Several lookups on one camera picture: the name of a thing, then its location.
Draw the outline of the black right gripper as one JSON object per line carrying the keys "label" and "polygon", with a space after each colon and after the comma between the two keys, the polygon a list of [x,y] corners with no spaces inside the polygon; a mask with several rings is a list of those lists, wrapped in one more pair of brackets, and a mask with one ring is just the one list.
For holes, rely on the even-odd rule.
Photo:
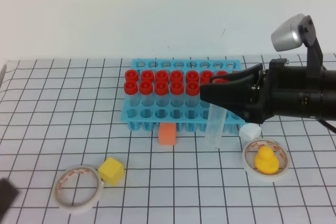
{"label": "black right gripper", "polygon": [[[322,65],[288,66],[273,59],[260,75],[259,89],[252,90],[263,71],[261,63],[238,73],[213,76],[200,86],[200,98],[225,108],[246,122],[264,123],[274,115],[327,120],[327,70]],[[227,82],[216,82],[223,79]]]}

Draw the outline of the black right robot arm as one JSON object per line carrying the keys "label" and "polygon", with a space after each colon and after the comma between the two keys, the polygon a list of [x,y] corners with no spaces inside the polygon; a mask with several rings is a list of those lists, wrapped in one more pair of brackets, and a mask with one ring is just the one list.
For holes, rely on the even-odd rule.
{"label": "black right robot arm", "polygon": [[202,101],[225,108],[247,123],[275,116],[335,120],[335,71],[286,66],[285,59],[212,77],[200,87]]}

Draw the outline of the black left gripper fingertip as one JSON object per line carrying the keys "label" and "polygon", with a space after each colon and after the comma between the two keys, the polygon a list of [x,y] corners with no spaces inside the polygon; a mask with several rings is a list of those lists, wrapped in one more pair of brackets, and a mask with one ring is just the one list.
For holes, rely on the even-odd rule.
{"label": "black left gripper fingertip", "polygon": [[18,194],[18,189],[13,186],[6,178],[2,178],[0,182],[1,210],[7,210],[15,201]]}

